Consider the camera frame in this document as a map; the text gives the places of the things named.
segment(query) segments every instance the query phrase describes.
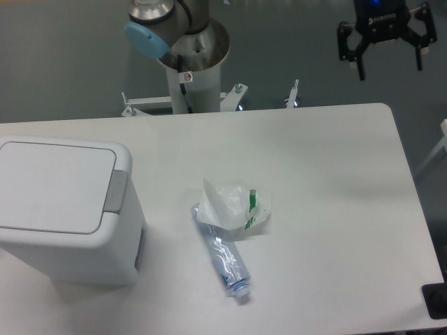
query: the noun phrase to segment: light blue robot joint cap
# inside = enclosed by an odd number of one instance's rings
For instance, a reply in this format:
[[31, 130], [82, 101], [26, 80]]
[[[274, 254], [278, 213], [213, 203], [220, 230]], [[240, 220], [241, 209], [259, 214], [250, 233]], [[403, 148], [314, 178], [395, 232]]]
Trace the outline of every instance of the light blue robot joint cap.
[[150, 58], [160, 58], [169, 52], [169, 45], [156, 33], [135, 22], [127, 22], [124, 33], [131, 44]]

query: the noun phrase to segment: clear plastic bottle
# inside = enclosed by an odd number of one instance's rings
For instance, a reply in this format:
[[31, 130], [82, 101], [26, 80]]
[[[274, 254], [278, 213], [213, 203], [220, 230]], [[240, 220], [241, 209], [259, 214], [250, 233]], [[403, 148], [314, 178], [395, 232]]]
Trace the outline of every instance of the clear plastic bottle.
[[198, 204], [191, 208], [191, 214], [211, 256], [212, 264], [222, 277], [225, 289], [238, 299], [247, 296], [250, 293], [250, 273], [231, 234], [215, 225], [198, 222], [197, 212]]

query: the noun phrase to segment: crumpled plastic bag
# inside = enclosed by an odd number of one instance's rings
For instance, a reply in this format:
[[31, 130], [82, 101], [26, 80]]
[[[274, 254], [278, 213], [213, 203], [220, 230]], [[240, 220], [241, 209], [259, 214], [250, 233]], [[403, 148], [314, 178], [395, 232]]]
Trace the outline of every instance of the crumpled plastic bag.
[[243, 186], [214, 187], [203, 180], [197, 220], [223, 229], [245, 229], [257, 225], [272, 213], [272, 196], [267, 191]]

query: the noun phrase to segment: black object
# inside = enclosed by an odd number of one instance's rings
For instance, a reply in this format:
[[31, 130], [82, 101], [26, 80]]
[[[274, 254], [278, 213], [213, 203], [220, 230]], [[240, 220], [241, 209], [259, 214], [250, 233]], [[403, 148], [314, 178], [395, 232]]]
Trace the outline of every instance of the black object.
[[432, 319], [447, 319], [447, 284], [428, 284], [422, 287], [427, 310]]
[[[362, 55], [371, 43], [401, 38], [416, 49], [418, 70], [422, 70], [420, 50], [437, 41], [432, 11], [428, 2], [409, 10], [405, 0], [354, 0], [357, 22], [349, 24], [340, 22], [337, 29], [339, 58], [342, 61], [357, 63], [360, 80], [365, 80]], [[426, 34], [419, 36], [407, 26], [411, 17], [424, 22]], [[355, 50], [348, 47], [348, 37], [353, 30], [362, 35], [362, 40]]]

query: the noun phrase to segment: white table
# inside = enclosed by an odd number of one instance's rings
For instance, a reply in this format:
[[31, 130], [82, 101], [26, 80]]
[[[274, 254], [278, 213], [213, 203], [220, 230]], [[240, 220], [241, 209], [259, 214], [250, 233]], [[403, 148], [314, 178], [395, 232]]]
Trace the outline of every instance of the white table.
[[[2, 124], [125, 144], [149, 230], [134, 287], [52, 282], [0, 251], [2, 334], [358, 334], [443, 327], [443, 281], [385, 105]], [[189, 209], [202, 178], [272, 192], [237, 242], [251, 299], [225, 296]]]

